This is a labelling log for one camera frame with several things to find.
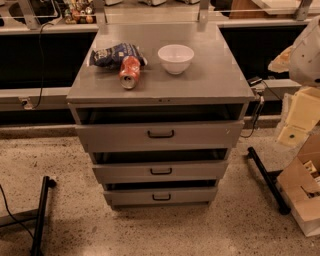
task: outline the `drawer front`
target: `drawer front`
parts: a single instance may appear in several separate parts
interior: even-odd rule
[[[222,179],[227,161],[94,165],[99,183]]]
[[[212,123],[112,124],[77,126],[86,152],[229,148],[243,121]]]
[[[104,192],[111,206],[207,203],[213,201],[218,188],[158,189],[130,192]]]

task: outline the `speckled floor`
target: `speckled floor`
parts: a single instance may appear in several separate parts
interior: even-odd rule
[[[38,207],[42,177],[50,190],[42,251],[50,256],[319,255],[320,236],[306,238],[277,204],[247,148],[268,170],[283,168],[293,152],[277,152],[273,129],[240,138],[215,201],[112,211],[73,129],[0,129],[0,183],[11,212]],[[0,216],[7,215],[0,199]],[[34,222],[27,225],[33,230]],[[32,240],[20,226],[0,229],[0,255],[29,255]]]

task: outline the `cable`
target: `cable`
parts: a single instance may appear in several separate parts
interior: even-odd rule
[[[253,132],[254,132],[254,130],[256,128],[256,124],[258,122],[258,119],[259,119],[259,116],[261,114],[262,108],[264,107],[263,92],[257,93],[257,94],[260,96],[260,103],[259,103],[258,107],[255,110],[254,119],[253,119],[254,121],[253,121],[253,124],[252,124],[251,133],[248,136],[243,136],[243,135],[240,134],[241,138],[247,139],[247,138],[250,138],[252,136],[252,134],[253,134]]]
[[[265,85],[265,87],[267,87],[268,90],[269,90],[270,92],[272,92],[272,94],[273,94],[274,96],[277,97],[278,100],[281,100],[281,101],[282,101],[282,99],[268,86],[268,84],[267,84],[264,80],[261,80],[261,83],[263,83],[263,84]]]
[[[1,184],[0,184],[0,190],[1,190],[1,193],[2,193],[2,196],[3,196],[3,200],[4,200],[4,204],[5,204],[5,206],[6,206],[6,210],[7,210],[8,214],[9,214],[9,216],[10,216],[15,222],[19,223],[19,224],[29,233],[29,235],[30,235],[31,238],[33,239],[33,235],[32,235],[32,233],[31,233],[31,231],[30,231],[21,221],[17,220],[17,219],[11,214],[11,212],[10,212],[10,210],[9,210],[9,207],[8,207],[7,198],[6,198],[6,195],[5,195],[4,191],[3,191],[3,188],[2,188],[2,186],[1,186]]]
[[[245,139],[250,138],[250,137],[252,136],[252,134],[254,133],[254,130],[255,130],[255,128],[256,128],[257,121],[258,121],[258,118],[256,118],[256,120],[253,122],[251,133],[250,133],[248,136],[240,135],[240,137],[241,137],[241,138],[245,138]]]
[[[42,59],[42,66],[41,66],[41,88],[40,88],[40,94],[39,94],[39,98],[38,98],[38,102],[37,104],[32,108],[33,110],[36,109],[37,107],[39,107],[40,103],[41,103],[41,99],[42,99],[42,91],[43,91],[43,83],[44,83],[44,67],[45,67],[45,58],[44,58],[44,54],[43,54],[43,49],[42,49],[42,45],[41,45],[41,35],[42,35],[42,31],[44,29],[45,26],[47,25],[54,25],[50,22],[44,23],[43,25],[41,25],[40,28],[40,33],[39,33],[39,47],[40,47],[40,53],[41,53],[41,59]]]
[[[268,84],[267,84],[265,81],[261,80],[260,82],[263,83],[263,84],[265,85],[265,87],[268,88],[269,91],[270,91],[274,96],[277,97],[278,100],[282,101],[282,99],[268,86]],[[245,139],[250,138],[250,137],[252,136],[254,130],[255,130],[255,126],[256,126],[256,124],[257,124],[257,121],[258,121],[258,118],[256,118],[255,121],[253,122],[251,133],[250,133],[248,136],[242,136],[242,135],[240,135],[240,137],[241,137],[241,138],[245,138]]]

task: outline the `power outlet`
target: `power outlet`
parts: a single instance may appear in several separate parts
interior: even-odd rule
[[[19,100],[21,102],[22,107],[25,110],[32,110],[33,109],[33,104],[31,102],[30,97],[19,97]]]

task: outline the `cardboard box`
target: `cardboard box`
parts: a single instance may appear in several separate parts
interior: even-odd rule
[[[320,192],[319,184],[304,166],[310,160],[320,171],[319,134],[307,139],[294,160],[277,178],[279,191],[307,237],[320,234],[320,196],[308,196],[308,192]]]

